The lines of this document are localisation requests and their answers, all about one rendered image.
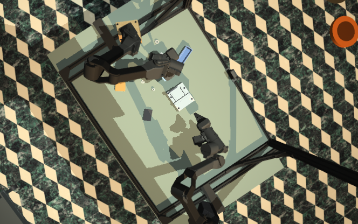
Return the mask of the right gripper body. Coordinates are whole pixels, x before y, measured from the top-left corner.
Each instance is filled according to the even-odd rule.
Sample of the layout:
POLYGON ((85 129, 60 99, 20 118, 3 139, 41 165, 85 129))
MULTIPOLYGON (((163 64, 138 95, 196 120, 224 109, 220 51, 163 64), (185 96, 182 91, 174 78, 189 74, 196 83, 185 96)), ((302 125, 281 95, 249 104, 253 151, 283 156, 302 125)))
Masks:
POLYGON ((164 55, 168 60, 170 60, 170 59, 178 60, 179 59, 179 55, 172 47, 170 49, 168 49, 164 55))

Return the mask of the orange flat square plate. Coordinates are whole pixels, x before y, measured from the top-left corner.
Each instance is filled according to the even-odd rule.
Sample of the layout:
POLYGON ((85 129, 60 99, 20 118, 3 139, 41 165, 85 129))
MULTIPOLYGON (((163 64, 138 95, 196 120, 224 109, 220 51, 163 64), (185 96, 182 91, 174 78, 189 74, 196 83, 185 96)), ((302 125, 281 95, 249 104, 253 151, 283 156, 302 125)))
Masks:
POLYGON ((115 91, 125 91, 126 82, 121 82, 115 85, 115 91))

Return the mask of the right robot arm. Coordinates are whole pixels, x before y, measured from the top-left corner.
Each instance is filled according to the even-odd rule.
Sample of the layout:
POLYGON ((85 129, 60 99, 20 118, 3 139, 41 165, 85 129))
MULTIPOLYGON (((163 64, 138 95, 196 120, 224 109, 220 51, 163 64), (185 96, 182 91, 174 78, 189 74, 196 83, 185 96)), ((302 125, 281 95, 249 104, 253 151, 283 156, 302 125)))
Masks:
POLYGON ((149 61, 144 65, 122 69, 113 68, 111 64, 127 54, 131 56, 138 54, 141 44, 141 38, 132 23, 120 27, 119 31, 122 31, 122 40, 119 46, 101 56, 93 55, 85 59, 83 75, 87 80, 117 85, 121 82, 142 78, 156 80, 164 77, 165 80, 169 81, 175 75, 180 75, 184 63, 174 59, 168 60, 165 55, 153 52, 150 53, 149 61), (109 76, 101 77, 104 70, 109 76))

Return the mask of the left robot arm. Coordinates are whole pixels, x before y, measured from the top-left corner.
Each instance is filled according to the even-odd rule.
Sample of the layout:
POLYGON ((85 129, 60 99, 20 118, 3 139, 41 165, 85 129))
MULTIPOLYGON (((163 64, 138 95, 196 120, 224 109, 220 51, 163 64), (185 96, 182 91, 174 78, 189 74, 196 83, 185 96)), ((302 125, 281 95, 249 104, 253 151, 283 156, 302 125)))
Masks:
POLYGON ((192 139, 194 145, 201 147, 201 153, 203 158, 206 160, 192 167, 186 168, 183 174, 177 177, 174 181, 171 187, 171 194, 181 202, 187 215, 189 216, 189 224, 216 224, 209 214, 205 216, 200 212, 198 213, 193 200, 190 198, 192 198, 193 192, 196 189, 196 179, 198 176, 211 169, 219 169, 224 166, 224 156, 217 155, 217 153, 227 153, 229 146, 225 146, 220 138, 208 143, 208 139, 206 138, 204 132, 202 132, 201 135, 192 137, 192 139), (191 178, 190 187, 181 184, 181 182, 187 177, 191 178))

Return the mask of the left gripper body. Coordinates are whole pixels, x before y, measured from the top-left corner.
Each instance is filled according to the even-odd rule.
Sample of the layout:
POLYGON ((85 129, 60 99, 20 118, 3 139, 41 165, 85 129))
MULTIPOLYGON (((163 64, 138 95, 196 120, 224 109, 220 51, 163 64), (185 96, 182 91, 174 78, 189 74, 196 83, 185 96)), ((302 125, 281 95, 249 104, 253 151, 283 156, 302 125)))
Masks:
POLYGON ((205 133, 205 136, 208 139, 207 140, 208 143, 214 141, 217 138, 219 138, 217 133, 215 133, 213 128, 210 127, 210 126, 211 126, 211 123, 210 123, 208 118, 197 125, 198 130, 205 133))

